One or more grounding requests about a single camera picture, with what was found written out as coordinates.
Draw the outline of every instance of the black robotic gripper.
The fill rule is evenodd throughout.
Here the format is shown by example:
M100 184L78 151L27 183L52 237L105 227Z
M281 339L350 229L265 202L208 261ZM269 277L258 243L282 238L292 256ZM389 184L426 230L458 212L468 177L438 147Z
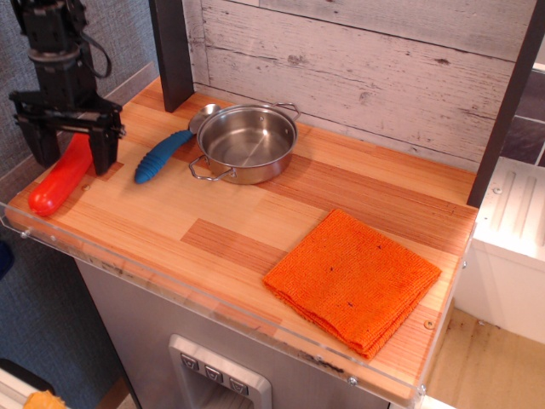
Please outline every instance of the black robotic gripper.
M97 175L117 160L118 140L124 135L118 104L96 93L96 78L110 75L106 51L83 32L87 25L80 0L11 0L21 33L28 38L28 56L36 68L39 91L14 91L15 119L40 165L60 158L57 131L89 135ZM91 56L93 45L106 57L105 73L98 73Z

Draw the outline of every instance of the wooden countertop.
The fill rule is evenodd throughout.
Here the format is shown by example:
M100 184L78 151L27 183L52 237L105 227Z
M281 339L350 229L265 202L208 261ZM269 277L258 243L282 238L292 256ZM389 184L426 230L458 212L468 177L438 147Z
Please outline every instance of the wooden countertop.
M239 186L194 179L187 164L201 153L193 138L154 179L136 185L135 168L150 148L187 129L193 114L211 102L231 105L193 95L166 113L160 83L154 82L124 107L127 135L106 175L90 170L54 215L27 217L28 194L44 174L10 202L8 218L69 254L334 376L354 375L364 388L408 405L421 385L473 229L477 210L465 203L474 174L298 124L292 162L271 181ZM305 321L261 283L334 208L443 270L371 361Z

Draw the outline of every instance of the black metal post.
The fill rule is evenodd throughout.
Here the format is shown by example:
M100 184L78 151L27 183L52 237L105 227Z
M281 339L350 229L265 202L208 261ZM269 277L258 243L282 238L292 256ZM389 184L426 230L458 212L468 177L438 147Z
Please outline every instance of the black metal post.
M477 172L477 178L469 194L468 205L470 206L480 207L485 198L486 189L496 168L497 160L500 158L503 143L519 106L520 98L525 90L531 68L536 61L537 53L542 45L543 35L545 35L545 0L537 0L519 52L519 57L515 62L513 75L509 80L496 123L494 124L494 128L492 128L490 139L486 145L485 154Z
M149 0L164 109L173 112L195 91L181 0Z

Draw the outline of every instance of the whitewashed wood wall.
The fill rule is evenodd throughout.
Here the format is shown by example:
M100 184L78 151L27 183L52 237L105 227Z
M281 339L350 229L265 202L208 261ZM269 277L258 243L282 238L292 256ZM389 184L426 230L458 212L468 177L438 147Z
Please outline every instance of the whitewashed wood wall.
M182 0L197 92L476 171L536 0Z

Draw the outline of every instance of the metal pot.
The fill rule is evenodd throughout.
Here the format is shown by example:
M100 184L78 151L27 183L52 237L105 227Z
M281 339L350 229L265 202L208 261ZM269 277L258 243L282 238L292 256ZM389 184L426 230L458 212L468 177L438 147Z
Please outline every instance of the metal pot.
M277 107L290 107L290 118ZM294 104L236 105L208 117L197 133L204 155L189 164L194 177L251 185L282 173L297 142L295 120L301 113ZM204 159L215 177L197 175L194 165Z

